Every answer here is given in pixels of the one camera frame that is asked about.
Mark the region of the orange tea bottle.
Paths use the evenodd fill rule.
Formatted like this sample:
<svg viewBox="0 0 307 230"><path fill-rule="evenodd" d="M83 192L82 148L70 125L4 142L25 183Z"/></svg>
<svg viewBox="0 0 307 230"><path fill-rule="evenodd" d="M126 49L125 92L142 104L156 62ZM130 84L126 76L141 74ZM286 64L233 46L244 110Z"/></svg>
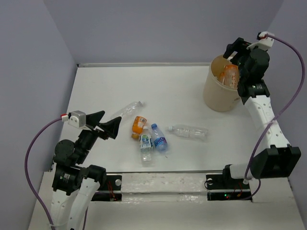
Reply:
<svg viewBox="0 0 307 230"><path fill-rule="evenodd" d="M237 89L239 81L239 71L236 65L226 65L224 67L224 83L226 86Z"/></svg>
<svg viewBox="0 0 307 230"><path fill-rule="evenodd" d="M223 84L226 85L226 74L225 72L222 72L218 77L217 77L218 81Z"/></svg>

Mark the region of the clear bottle white cap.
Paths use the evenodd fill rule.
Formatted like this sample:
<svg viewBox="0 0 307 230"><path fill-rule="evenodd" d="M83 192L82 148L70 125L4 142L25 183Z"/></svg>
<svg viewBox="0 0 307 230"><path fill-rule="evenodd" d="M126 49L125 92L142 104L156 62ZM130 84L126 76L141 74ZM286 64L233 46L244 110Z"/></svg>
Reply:
<svg viewBox="0 0 307 230"><path fill-rule="evenodd" d="M196 141L205 141L208 134L208 129L187 125L168 126L167 130L173 135Z"/></svg>

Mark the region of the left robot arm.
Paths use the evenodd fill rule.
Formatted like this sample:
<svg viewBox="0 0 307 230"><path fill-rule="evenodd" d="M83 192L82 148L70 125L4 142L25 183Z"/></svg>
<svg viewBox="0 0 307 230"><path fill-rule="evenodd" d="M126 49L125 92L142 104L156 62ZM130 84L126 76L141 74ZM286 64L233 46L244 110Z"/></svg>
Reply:
<svg viewBox="0 0 307 230"><path fill-rule="evenodd" d="M121 117L101 123L104 111L87 115L73 111L61 115L61 121L80 129L76 141L61 140L55 146L53 162L56 164L52 189L50 215L52 226L58 230L78 230L86 216L88 206L99 189L107 187L110 198L115 199L112 181L106 169L90 165L82 167L97 139L115 139Z"/></svg>

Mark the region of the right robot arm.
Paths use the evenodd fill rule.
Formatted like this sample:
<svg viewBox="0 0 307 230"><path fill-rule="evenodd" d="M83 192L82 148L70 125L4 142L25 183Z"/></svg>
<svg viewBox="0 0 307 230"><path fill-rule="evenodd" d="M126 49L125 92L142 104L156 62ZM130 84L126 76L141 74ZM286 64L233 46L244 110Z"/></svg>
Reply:
<svg viewBox="0 0 307 230"><path fill-rule="evenodd" d="M269 32L260 32L255 43L239 37L227 46L223 55L238 67L237 92L260 136L247 163L225 166L221 175L224 187L233 187L239 179L289 177L301 157L300 149L290 144L278 124L277 119L285 109L274 114L270 92L263 80L269 67L268 50L276 39Z"/></svg>

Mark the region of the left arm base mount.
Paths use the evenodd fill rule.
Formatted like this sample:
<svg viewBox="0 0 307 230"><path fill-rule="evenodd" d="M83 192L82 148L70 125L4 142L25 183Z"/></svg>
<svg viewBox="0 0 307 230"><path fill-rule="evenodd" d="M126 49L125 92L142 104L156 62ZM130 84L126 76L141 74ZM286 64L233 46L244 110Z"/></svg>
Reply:
<svg viewBox="0 0 307 230"><path fill-rule="evenodd" d="M107 174L106 182L95 192L92 201L118 202L122 200L122 175Z"/></svg>

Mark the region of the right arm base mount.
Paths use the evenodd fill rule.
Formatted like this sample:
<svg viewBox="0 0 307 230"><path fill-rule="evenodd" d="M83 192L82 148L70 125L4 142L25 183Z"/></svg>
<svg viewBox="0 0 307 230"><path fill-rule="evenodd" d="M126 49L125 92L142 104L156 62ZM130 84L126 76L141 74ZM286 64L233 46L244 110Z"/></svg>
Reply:
<svg viewBox="0 0 307 230"><path fill-rule="evenodd" d="M225 179L222 174L207 174L204 187L208 201L252 200L249 184L243 179Z"/></svg>

